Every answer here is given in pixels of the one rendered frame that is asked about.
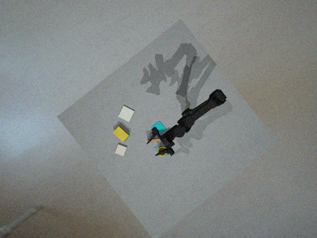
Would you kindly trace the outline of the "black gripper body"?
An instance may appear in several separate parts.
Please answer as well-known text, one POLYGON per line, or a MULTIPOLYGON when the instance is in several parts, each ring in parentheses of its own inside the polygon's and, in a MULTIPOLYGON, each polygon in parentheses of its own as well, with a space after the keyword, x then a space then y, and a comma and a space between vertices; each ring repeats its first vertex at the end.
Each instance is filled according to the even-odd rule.
MULTIPOLYGON (((158 129, 156 128, 156 127, 154 127, 154 128, 152 128, 151 129, 152 130, 152 132, 153 132, 153 134, 156 136, 158 136, 158 138, 159 139, 161 139, 162 138, 162 136, 164 135, 164 134, 166 134, 166 133, 169 133, 170 132, 170 137, 171 138, 175 138, 175 136, 173 135, 173 133, 170 131, 170 130, 168 130, 166 133, 164 133, 162 136, 159 134, 159 131, 158 131, 158 129)), ((170 147, 168 147, 168 145, 166 146, 166 151, 172 156, 173 154, 174 154, 174 150, 170 147)))

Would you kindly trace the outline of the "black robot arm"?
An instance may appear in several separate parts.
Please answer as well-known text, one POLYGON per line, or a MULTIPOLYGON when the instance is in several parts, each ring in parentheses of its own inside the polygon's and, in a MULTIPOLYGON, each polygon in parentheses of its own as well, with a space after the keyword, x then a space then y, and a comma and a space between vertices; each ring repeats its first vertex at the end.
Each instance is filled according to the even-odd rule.
MULTIPOLYGON (((188 133, 191 129, 192 125, 194 125, 194 122, 200 118, 202 115, 207 113, 209 110, 218 107, 222 105, 226 101, 226 96, 223 94, 221 90, 215 90, 213 91, 209 99, 205 102, 201 103, 194 109, 187 108, 182 113, 182 118, 179 119, 177 122, 179 125, 173 126, 170 131, 173 133, 175 137, 183 137, 185 133, 188 133)), ((174 138, 170 137, 170 132, 166 133, 162 136, 161 141, 163 142, 164 146, 167 146, 170 148, 174 144, 173 140, 174 138)))

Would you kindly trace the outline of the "yellow rectangular block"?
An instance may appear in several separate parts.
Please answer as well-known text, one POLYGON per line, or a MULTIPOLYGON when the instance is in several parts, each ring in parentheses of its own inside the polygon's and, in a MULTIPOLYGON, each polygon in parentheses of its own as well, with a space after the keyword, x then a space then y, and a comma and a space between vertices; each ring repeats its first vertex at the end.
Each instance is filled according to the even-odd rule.
POLYGON ((129 134, 120 126, 113 132, 121 141, 125 141, 125 139, 129 136, 129 134))

